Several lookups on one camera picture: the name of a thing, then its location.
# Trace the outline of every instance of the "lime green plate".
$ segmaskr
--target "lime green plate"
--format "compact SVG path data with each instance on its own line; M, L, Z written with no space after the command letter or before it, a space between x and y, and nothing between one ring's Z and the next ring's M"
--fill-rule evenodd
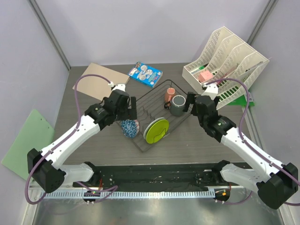
M153 144L162 139L169 129L169 121L159 120L154 123L148 130L146 135L146 142Z

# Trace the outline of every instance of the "pink block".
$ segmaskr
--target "pink block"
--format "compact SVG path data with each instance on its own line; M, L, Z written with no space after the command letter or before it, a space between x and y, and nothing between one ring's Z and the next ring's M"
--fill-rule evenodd
M206 71L200 73L198 80L200 81L200 83L203 83L204 81L206 81L212 77L213 77L213 75L211 74L211 72L206 70Z

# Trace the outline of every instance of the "wall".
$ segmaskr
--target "wall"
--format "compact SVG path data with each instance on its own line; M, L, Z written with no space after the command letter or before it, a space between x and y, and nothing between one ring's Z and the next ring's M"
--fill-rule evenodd
M267 0L37 0L71 66L190 62L212 31L247 40Z
M254 114L266 151L300 169L300 1L278 1L253 47L272 57L252 87ZM290 202L300 202L300 192ZM300 208L290 207L296 224Z
M0 1L0 159L32 109L55 125L68 71L25 0ZM1 224L19 225L25 181L0 165Z

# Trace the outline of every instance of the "green cutting board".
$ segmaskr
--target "green cutting board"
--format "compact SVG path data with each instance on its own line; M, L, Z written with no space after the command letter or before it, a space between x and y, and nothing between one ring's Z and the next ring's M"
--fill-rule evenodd
M37 111L32 110L14 143L2 160L2 165L23 179L28 177L27 153L35 148L41 150L52 143L54 129Z

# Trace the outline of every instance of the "blue box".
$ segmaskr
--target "blue box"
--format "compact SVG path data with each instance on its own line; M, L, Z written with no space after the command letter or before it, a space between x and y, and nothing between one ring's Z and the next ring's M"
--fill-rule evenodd
M142 62L137 62L128 75L131 78L153 88L163 76L163 72Z

